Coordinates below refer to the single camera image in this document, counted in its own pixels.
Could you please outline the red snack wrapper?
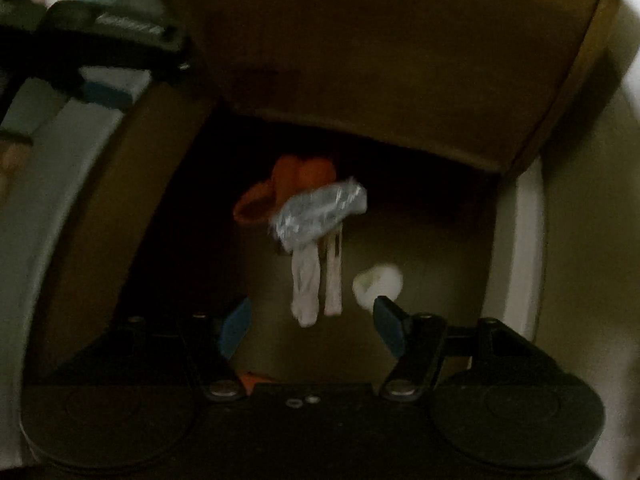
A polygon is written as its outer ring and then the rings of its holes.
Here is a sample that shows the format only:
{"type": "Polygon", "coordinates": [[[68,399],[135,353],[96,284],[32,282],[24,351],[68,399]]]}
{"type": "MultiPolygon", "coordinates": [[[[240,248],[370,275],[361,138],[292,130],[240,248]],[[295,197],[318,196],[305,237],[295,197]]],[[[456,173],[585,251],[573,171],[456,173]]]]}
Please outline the red snack wrapper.
{"type": "Polygon", "coordinates": [[[255,184],[242,195],[234,206],[233,218],[240,226],[268,223],[290,198],[335,181],[335,167],[329,159],[283,156],[269,180],[255,184]]]}

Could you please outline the silver foil wrapper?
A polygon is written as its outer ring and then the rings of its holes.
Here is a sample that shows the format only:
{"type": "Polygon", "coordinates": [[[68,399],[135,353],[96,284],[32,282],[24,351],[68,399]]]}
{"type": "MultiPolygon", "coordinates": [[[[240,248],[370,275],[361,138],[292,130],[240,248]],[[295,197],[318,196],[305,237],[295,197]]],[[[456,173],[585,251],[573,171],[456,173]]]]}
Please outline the silver foil wrapper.
{"type": "Polygon", "coordinates": [[[270,219],[274,238],[294,252],[329,232],[347,217],[367,211],[366,189],[354,180],[337,182],[290,198],[270,219]]]}

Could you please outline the white tissue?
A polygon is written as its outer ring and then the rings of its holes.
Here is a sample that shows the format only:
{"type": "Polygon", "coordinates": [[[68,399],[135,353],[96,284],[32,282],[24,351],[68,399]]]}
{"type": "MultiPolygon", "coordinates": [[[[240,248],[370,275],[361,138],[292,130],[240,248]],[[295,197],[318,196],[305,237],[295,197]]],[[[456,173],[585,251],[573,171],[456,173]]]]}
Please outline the white tissue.
{"type": "Polygon", "coordinates": [[[317,322],[321,264],[318,245],[311,242],[292,253],[293,292],[292,315],[300,327],[308,328],[317,322]]]}

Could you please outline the white paper ball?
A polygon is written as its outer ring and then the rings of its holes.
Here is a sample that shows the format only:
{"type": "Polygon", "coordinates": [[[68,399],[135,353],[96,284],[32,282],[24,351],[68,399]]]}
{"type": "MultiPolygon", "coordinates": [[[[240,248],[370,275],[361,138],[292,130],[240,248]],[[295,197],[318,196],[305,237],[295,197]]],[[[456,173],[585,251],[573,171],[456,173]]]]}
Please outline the white paper ball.
{"type": "Polygon", "coordinates": [[[352,292],[356,303],[368,312],[373,311],[379,296],[395,301],[404,288],[404,276],[398,266],[390,263],[378,264],[355,276],[352,292]]]}

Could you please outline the wooden nightstand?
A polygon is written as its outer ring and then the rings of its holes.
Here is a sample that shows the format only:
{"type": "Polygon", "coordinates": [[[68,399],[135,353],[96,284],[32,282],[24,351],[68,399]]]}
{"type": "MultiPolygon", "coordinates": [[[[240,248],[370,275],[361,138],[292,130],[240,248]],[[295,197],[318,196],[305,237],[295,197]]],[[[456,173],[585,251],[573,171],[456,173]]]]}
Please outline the wooden nightstand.
{"type": "Polygon", "coordinates": [[[127,0],[183,29],[91,170],[38,301],[29,362],[176,356],[245,299],[235,363],[350,382],[393,364],[355,276],[398,266],[408,312],[473,324],[496,284],[498,209],[603,51],[617,0],[127,0]],[[317,322],[292,252],[233,209],[277,160],[326,158],[367,211],[315,242],[317,322]]]}

